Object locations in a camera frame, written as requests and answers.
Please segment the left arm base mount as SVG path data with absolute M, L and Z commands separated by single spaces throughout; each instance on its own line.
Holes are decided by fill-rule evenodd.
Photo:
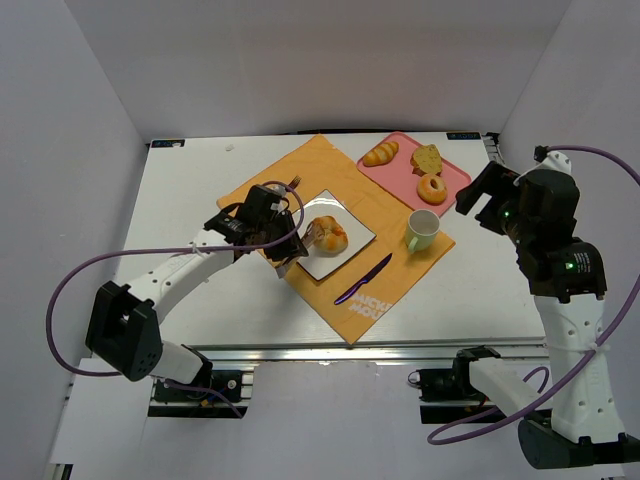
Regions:
M 240 419 L 252 395 L 255 364 L 217 362 L 210 380 L 196 391 L 155 379 L 148 416 L 151 418 Z

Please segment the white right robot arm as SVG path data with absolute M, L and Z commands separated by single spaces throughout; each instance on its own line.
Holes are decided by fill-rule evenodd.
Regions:
M 453 363 L 458 388 L 481 393 L 506 420 L 517 421 L 518 441 L 536 469 L 635 463 L 639 441 L 616 410 L 605 342 L 616 326 L 603 324 L 607 290 L 602 257 L 574 234 L 580 191 L 569 147 L 539 146 L 524 174 L 490 163 L 456 195 L 467 214 L 482 195 L 480 226 L 507 236 L 541 318 L 553 385 L 537 393 L 488 347 L 460 351 Z

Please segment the round knotted bread bun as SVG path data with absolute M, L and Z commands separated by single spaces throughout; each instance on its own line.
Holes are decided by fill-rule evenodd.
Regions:
M 316 217 L 309 227 L 313 246 L 322 253 L 336 255 L 349 244 L 346 231 L 333 216 Z

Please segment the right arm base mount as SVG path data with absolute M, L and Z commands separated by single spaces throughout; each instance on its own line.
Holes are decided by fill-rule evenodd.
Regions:
M 419 398 L 425 403 L 471 401 L 472 404 L 464 408 L 467 417 L 480 413 L 484 415 L 483 418 L 472 420 L 472 423 L 479 424 L 482 420 L 494 423 L 505 415 L 496 407 L 487 405 L 490 398 L 472 386 L 468 369 L 472 362 L 486 359 L 497 360 L 499 367 L 507 367 L 495 349 L 482 345 L 459 350 L 449 368 L 414 370 L 408 374 L 407 382 L 420 391 Z

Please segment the long striped bread roll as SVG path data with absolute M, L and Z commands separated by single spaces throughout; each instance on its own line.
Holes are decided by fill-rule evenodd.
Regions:
M 380 143 L 362 157 L 362 163 L 365 167 L 386 165 L 394 159 L 398 150 L 399 144 L 396 141 Z

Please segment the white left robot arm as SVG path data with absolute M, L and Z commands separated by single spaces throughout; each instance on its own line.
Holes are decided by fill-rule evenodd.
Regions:
M 215 273 L 255 250 L 275 263 L 284 277 L 308 256 L 299 234 L 304 212 L 291 212 L 298 183 L 269 181 L 251 186 L 242 202 L 221 209 L 188 246 L 169 250 L 158 267 L 126 284 L 112 281 L 97 292 L 85 344 L 132 382 L 147 376 L 204 388 L 211 362 L 190 347 L 162 340 L 168 313 Z

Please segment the metal tongs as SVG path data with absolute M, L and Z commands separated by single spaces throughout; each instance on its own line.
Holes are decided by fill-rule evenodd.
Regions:
M 294 236 L 294 248 L 293 252 L 288 254 L 287 257 L 279 262 L 275 271 L 279 279 L 284 279 L 289 270 L 301 259 L 309 256 L 309 250 L 314 246 L 314 243 L 322 236 L 319 226 L 311 222 L 305 233 L 300 236 L 296 234 Z

